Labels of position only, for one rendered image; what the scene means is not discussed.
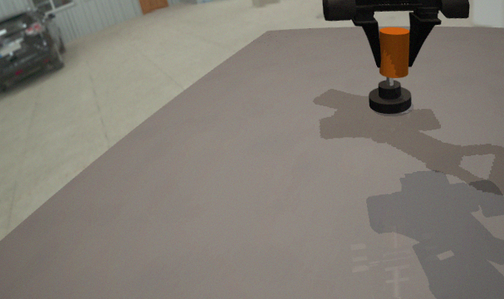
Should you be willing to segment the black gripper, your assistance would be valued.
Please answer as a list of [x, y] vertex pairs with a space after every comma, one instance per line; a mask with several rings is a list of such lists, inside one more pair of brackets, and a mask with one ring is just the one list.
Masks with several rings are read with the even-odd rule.
[[379, 29], [378, 22], [374, 19], [374, 12], [409, 11], [411, 67], [433, 27], [441, 25], [441, 20], [438, 18], [439, 11], [448, 19], [468, 18], [469, 6], [468, 0], [323, 0], [323, 13], [326, 21], [351, 19], [355, 26], [362, 27], [371, 46], [376, 66], [380, 68]]

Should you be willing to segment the orange knob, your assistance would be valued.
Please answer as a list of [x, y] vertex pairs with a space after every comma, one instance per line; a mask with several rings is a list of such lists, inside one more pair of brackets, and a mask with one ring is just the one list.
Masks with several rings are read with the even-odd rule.
[[386, 27], [379, 30], [381, 64], [379, 73], [388, 78], [406, 77], [409, 73], [409, 30]]

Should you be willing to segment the black round pedestal with silver shaft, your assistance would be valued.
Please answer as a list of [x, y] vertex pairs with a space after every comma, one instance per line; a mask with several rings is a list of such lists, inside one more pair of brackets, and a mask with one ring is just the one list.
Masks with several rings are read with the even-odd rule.
[[398, 114], [406, 111], [412, 104], [410, 91], [400, 87], [399, 81], [388, 78], [379, 83], [379, 88], [369, 93], [369, 106], [383, 114]]

